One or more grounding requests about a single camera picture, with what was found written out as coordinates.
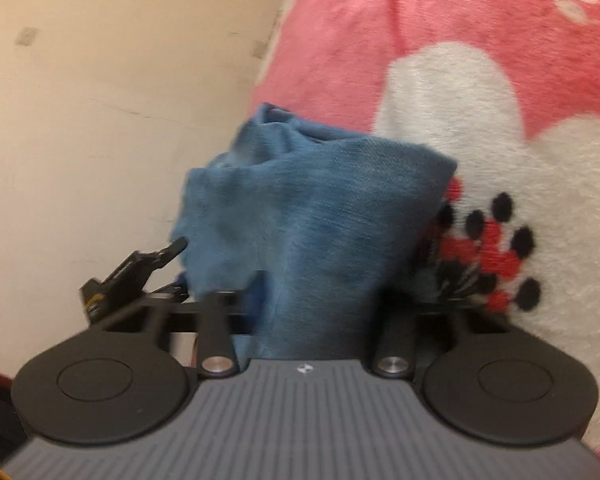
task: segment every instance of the silver screw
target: silver screw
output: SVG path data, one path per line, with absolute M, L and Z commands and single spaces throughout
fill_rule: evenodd
M 209 373 L 222 374 L 231 370 L 234 367 L 234 362 L 228 357 L 214 355 L 202 361 L 202 367 Z
M 387 374 L 401 374 L 409 369 L 409 363 L 398 356 L 383 357 L 378 361 L 378 368 Z

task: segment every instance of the gray plastic base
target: gray plastic base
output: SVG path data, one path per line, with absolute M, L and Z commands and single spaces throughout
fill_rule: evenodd
M 354 361 L 252 361 L 203 383 L 147 436 L 88 449 L 34 438 L 4 469 L 13 480 L 600 480 L 600 459 L 576 439 L 539 449 L 472 440 L 408 383 Z

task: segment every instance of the black round disc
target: black round disc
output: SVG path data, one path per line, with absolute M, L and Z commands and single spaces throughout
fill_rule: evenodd
M 143 336 L 87 330 L 25 364 L 11 398 L 34 433 L 94 445 L 152 430 L 187 391 L 180 364 Z
M 587 368 L 531 337 L 472 336 L 427 370 L 423 394 L 457 430 L 492 444 L 542 446 L 579 434 L 598 402 Z

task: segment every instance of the beige wall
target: beige wall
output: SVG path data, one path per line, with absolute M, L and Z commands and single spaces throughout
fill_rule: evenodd
M 86 279 L 164 245 L 186 170 L 246 113 L 277 6 L 0 0 L 1 372 L 85 326 Z

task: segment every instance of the blue denim fabric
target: blue denim fabric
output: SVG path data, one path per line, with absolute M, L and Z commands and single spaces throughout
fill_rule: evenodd
M 372 297 L 413 251 L 456 164 L 425 146 L 262 105 L 231 149 L 187 176 L 184 236 L 197 296 L 268 273 L 251 356 L 357 355 Z

